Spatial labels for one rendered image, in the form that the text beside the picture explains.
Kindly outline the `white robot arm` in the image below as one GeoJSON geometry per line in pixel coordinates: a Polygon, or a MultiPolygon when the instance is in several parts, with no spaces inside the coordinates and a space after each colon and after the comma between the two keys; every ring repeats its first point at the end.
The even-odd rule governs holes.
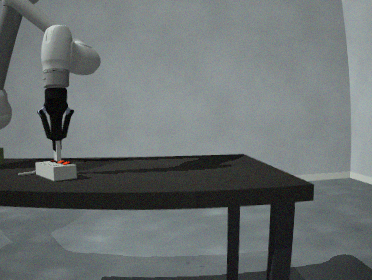
{"type": "Polygon", "coordinates": [[[57,25],[33,5],[38,1],[2,0],[3,9],[0,16],[0,129],[6,127],[12,118],[12,109],[4,84],[22,17],[45,33],[41,49],[44,88],[67,88],[69,87],[70,73],[90,75],[98,69],[101,63],[99,54],[92,47],[79,38],[73,39],[67,26],[57,25]]]}

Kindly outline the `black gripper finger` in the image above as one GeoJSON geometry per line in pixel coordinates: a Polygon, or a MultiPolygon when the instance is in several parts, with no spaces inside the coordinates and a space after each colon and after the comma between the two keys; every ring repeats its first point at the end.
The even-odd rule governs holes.
{"type": "Polygon", "coordinates": [[[56,124],[56,106],[52,106],[52,115],[53,117],[50,117],[50,124],[51,124],[51,130],[49,127],[49,123],[46,117],[46,111],[45,111],[45,106],[41,109],[38,110],[37,113],[41,117],[42,124],[46,133],[47,139],[52,140],[52,145],[53,145],[53,150],[54,150],[54,160],[59,161],[59,146],[58,146],[58,137],[57,137],[57,124],[56,124]],[[52,136],[53,135],[53,136],[52,136]]]}
{"type": "Polygon", "coordinates": [[[62,127],[62,119],[63,119],[63,106],[59,106],[59,117],[56,119],[57,124],[57,134],[58,134],[58,146],[59,146],[59,161],[61,161],[61,140],[62,138],[66,138],[70,119],[72,114],[74,113],[74,110],[71,110],[69,107],[66,109],[66,116],[64,119],[63,127],[62,127]]]}

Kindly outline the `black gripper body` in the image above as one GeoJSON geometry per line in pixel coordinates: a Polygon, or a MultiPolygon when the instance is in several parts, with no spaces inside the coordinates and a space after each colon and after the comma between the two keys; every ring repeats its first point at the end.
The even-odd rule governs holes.
{"type": "Polygon", "coordinates": [[[49,116],[52,115],[52,106],[56,106],[56,116],[59,117],[59,106],[63,106],[63,114],[68,108],[66,88],[47,88],[45,89],[45,106],[49,116]],[[66,100],[65,100],[66,99],[66,100]]]}

